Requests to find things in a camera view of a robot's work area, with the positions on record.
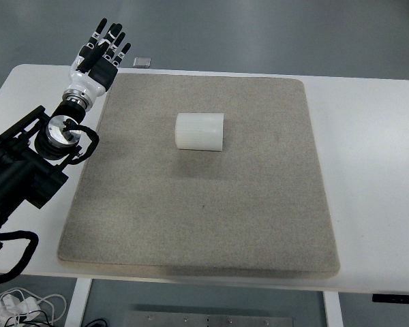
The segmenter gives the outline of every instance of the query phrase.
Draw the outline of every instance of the gray floor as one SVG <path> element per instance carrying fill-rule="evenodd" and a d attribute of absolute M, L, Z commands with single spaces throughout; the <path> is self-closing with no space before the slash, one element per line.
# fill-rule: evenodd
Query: gray floor
<path fill-rule="evenodd" d="M 103 16 L 132 43 L 122 67 L 409 79 L 409 0 L 0 0 L 0 86 L 22 63 L 69 65 Z"/>

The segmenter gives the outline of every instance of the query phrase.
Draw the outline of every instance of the black fingertip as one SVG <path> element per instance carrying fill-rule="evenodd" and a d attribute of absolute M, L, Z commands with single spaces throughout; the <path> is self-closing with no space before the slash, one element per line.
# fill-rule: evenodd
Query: black fingertip
<path fill-rule="evenodd" d="M 120 43 L 124 40 L 124 37 L 125 37 L 125 33 L 121 32 L 120 35 L 118 35 L 117 39 L 115 40 L 114 45 L 119 46 Z"/>
<path fill-rule="evenodd" d="M 115 27 L 115 23 L 113 23 L 110 27 L 109 27 L 109 30 L 108 31 L 112 31 L 112 29 Z"/>
<path fill-rule="evenodd" d="M 132 45 L 130 44 L 130 43 L 127 43 L 125 46 L 124 46 L 124 48 L 123 48 L 123 50 L 121 51 L 123 54 L 126 54 L 127 53 L 127 51 L 129 51 L 129 49 L 130 49 L 130 47 L 131 47 Z"/>
<path fill-rule="evenodd" d="M 106 23 L 108 22 L 108 20 L 106 19 L 106 18 L 103 18 L 101 21 L 100 21 L 100 24 L 98 25 L 98 27 L 97 27 L 97 29 L 95 30 L 95 32 L 97 32 L 97 33 L 101 33 L 102 31 L 103 31 L 103 29 L 104 29 L 104 27 L 106 26 Z"/>
<path fill-rule="evenodd" d="M 120 34 L 122 28 L 123 26 L 121 24 L 115 24 L 115 26 L 110 30 L 110 32 L 113 36 L 116 37 L 118 34 Z"/>

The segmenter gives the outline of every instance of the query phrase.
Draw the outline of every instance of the white cable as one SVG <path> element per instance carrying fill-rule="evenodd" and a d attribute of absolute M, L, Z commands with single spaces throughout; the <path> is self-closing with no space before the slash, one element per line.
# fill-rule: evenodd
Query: white cable
<path fill-rule="evenodd" d="M 46 298 L 52 298 L 52 297 L 54 297 L 54 296 L 57 296 L 58 298 L 61 298 L 61 299 L 62 299 L 62 301 L 63 301 L 63 311 L 62 311 L 62 314 L 61 314 L 58 318 L 56 318 L 56 319 L 53 319 L 53 316 L 52 316 L 52 321 L 50 322 L 51 324 L 52 324 L 53 322 L 57 322 L 58 320 L 60 320 L 60 319 L 63 317 L 63 315 L 65 315 L 65 312 L 67 311 L 67 300 L 66 300 L 62 295 L 60 295 L 60 294 L 47 295 L 45 298 L 41 299 L 40 302 L 41 302 L 41 301 L 46 301 Z"/>
<path fill-rule="evenodd" d="M 33 292 L 30 292 L 29 290 L 26 290 L 25 288 L 14 287 L 14 288 L 11 288 L 11 289 L 9 289 L 7 291 L 4 291 L 4 292 L 0 293 L 0 300 L 4 296 L 6 296 L 6 295 L 8 295 L 8 294 L 10 294 L 12 292 L 19 292 L 21 294 L 21 296 L 22 296 L 23 301 L 26 301 L 26 298 L 25 298 L 24 294 L 22 293 L 22 291 L 24 291 L 24 292 L 32 295 L 33 297 L 37 298 L 38 299 L 38 301 L 36 302 L 37 304 L 40 304 L 41 302 L 45 302 L 45 303 L 47 303 L 48 305 L 50 305 L 52 307 L 51 321 L 49 321 L 50 324 L 53 324 L 54 322 L 57 322 L 58 320 L 60 320 L 65 315 L 65 312 L 67 311 L 67 300 L 60 294 L 51 294 L 51 295 L 47 295 L 46 297 L 42 298 L 41 296 L 38 296 L 38 295 L 34 294 Z M 55 319 L 55 306 L 50 301 L 47 301 L 47 298 L 51 298 L 51 297 L 54 297 L 54 296 L 61 298 L 62 301 L 63 301 L 63 312 L 56 319 Z"/>
<path fill-rule="evenodd" d="M 4 292 L 0 293 L 0 301 L 4 296 L 7 296 L 8 294 L 11 294 L 12 292 L 19 292 L 21 294 L 21 296 L 22 296 L 22 300 L 26 301 L 25 295 L 17 287 L 11 288 L 11 289 L 9 289 L 7 291 L 4 291 Z"/>

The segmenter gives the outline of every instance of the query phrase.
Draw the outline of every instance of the small metal object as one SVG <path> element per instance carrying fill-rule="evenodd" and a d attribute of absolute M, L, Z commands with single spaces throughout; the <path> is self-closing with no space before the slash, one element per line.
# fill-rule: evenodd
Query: small metal object
<path fill-rule="evenodd" d="M 150 62 L 150 57 L 135 57 L 133 68 L 149 68 Z"/>

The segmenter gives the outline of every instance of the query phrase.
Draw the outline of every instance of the black cable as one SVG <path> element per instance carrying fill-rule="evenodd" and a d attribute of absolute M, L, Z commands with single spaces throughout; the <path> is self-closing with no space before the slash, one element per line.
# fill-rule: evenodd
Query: black cable
<path fill-rule="evenodd" d="M 54 327 L 50 322 L 48 322 L 48 316 L 47 316 L 47 313 L 44 310 L 33 310 L 33 311 L 30 311 L 29 313 L 34 313 L 34 312 L 42 312 L 44 314 L 44 317 L 46 318 L 46 321 L 45 322 L 36 322 L 36 321 L 33 320 L 32 322 L 39 323 L 39 324 L 44 324 L 44 325 L 47 325 L 47 326 L 50 326 L 50 327 Z"/>
<path fill-rule="evenodd" d="M 103 318 L 94 319 L 92 322 L 89 322 L 88 324 L 86 324 L 85 327 L 90 327 L 90 325 L 95 322 L 104 322 L 105 327 L 109 327 L 108 322 Z"/>
<path fill-rule="evenodd" d="M 84 155 L 81 155 L 78 159 L 73 159 L 70 161 L 70 165 L 77 165 L 80 162 L 89 158 L 93 154 L 95 148 L 97 148 L 100 138 L 98 137 L 96 131 L 93 131 L 91 128 L 87 126 L 77 125 L 73 123 L 71 120 L 66 120 L 63 123 L 65 125 L 65 128 L 63 129 L 63 131 L 83 131 L 84 133 L 88 135 L 89 139 L 91 140 L 91 143 L 88 146 L 87 152 L 85 152 Z"/>
<path fill-rule="evenodd" d="M 7 320 L 6 320 L 6 322 L 5 322 L 5 326 L 4 327 L 10 327 L 10 326 L 12 326 L 12 325 L 7 325 L 7 323 L 12 319 L 12 318 L 16 318 L 16 316 L 12 316 L 12 317 L 9 317 Z"/>
<path fill-rule="evenodd" d="M 18 230 L 16 232 L 0 233 L 0 241 L 3 240 L 18 240 L 27 239 L 29 244 L 27 245 L 25 251 L 22 254 L 20 261 L 11 269 L 9 272 L 0 275 L 0 284 L 10 281 L 17 277 L 26 268 L 32 255 L 35 253 L 36 247 L 39 242 L 38 235 L 33 232 L 28 232 L 24 230 Z"/>

